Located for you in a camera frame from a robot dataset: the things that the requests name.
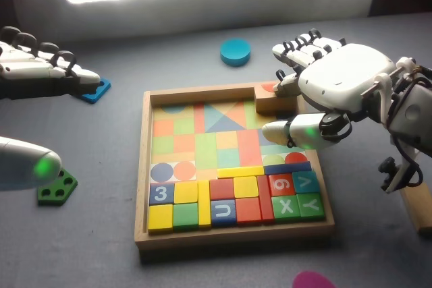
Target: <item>orange circle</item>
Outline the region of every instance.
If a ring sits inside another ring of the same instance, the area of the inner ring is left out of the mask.
[[[274,86],[275,84],[277,84],[277,82],[273,82],[273,83],[271,83],[271,84],[261,84],[261,87],[263,87],[263,89],[264,89],[265,91],[268,91],[268,92],[274,92],[274,90],[273,90],[273,86]]]
[[[304,154],[301,154],[299,152],[289,153],[285,157],[285,163],[300,163],[300,162],[308,162],[308,159],[305,157]]]
[[[180,162],[174,167],[174,177],[179,180],[191,180],[195,175],[195,166],[192,162]]]

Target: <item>blue disc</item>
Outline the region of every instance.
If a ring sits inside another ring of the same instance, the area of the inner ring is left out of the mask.
[[[233,38],[221,45],[221,59],[232,67],[245,65],[250,58],[250,45],[245,40]]]

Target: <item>blue toy piece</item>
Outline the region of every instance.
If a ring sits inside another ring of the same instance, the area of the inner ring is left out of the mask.
[[[213,226],[230,226],[237,224],[236,201],[234,199],[212,201],[211,224]]]
[[[150,186],[148,204],[166,205],[174,203],[174,183],[155,183]]]
[[[94,94],[83,94],[82,96],[79,96],[82,100],[85,100],[86,102],[90,104],[96,103],[103,95],[110,89],[111,82],[108,79],[101,78],[101,85],[97,87],[96,93]]]
[[[296,194],[319,192],[318,178],[314,171],[293,172],[292,180],[294,181]]]
[[[250,45],[245,40],[233,38],[221,45],[221,59],[232,67],[240,67],[248,63]]]
[[[310,162],[286,163],[284,165],[265,165],[265,175],[283,175],[284,173],[293,173],[298,171],[312,171]]]

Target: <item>table surface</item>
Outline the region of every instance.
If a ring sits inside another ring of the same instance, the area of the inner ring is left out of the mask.
[[[274,80],[289,68],[273,45],[313,27],[431,67],[431,23],[423,13],[63,45],[112,88],[95,105],[71,96],[0,102],[0,134],[54,150],[79,183],[60,208],[38,207],[35,190],[0,192],[0,287],[291,287],[303,270],[339,288],[430,287],[432,241],[416,234],[400,194],[379,188],[377,166],[398,155],[369,120],[319,151],[336,222],[329,241],[155,252],[149,261],[134,244],[134,217],[144,91]],[[219,58],[234,37],[252,47],[244,67]],[[429,158],[419,162],[432,186]]]

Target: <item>blue triangle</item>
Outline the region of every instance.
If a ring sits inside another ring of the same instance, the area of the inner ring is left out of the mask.
[[[210,127],[215,125],[223,117],[223,113],[213,108],[210,105],[204,105],[204,121],[205,130],[208,131]]]
[[[225,115],[216,122],[215,125],[206,130],[207,133],[214,132],[227,132],[227,131],[242,131],[244,129],[243,126],[238,125],[232,119],[226,117]]]

